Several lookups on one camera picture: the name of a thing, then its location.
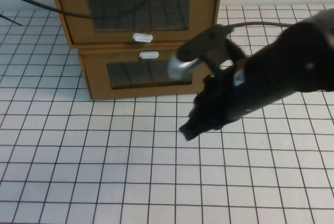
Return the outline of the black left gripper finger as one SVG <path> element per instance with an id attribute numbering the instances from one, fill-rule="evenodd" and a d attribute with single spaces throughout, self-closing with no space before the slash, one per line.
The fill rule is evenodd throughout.
<path id="1" fill-rule="evenodd" d="M 179 128 L 187 141 L 193 140 L 201 133 L 201 128 L 197 123 L 187 122 Z"/>

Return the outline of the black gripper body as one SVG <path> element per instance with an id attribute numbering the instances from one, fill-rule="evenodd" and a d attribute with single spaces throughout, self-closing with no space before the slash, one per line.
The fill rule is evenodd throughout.
<path id="1" fill-rule="evenodd" d="M 221 129 L 251 112 L 251 82 L 248 75 L 207 76 L 204 89 L 194 100 L 188 122 L 201 132 Z"/>

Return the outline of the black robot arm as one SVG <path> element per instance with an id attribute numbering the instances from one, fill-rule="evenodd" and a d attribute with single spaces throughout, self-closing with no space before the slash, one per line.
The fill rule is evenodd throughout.
<path id="1" fill-rule="evenodd" d="M 227 35 L 232 26 L 215 25 L 183 44 L 171 61 L 178 77 L 198 63 L 210 74 L 180 127 L 187 140 L 218 130 L 295 92 L 333 91 L 333 10 L 322 10 L 288 26 L 252 56 Z"/>

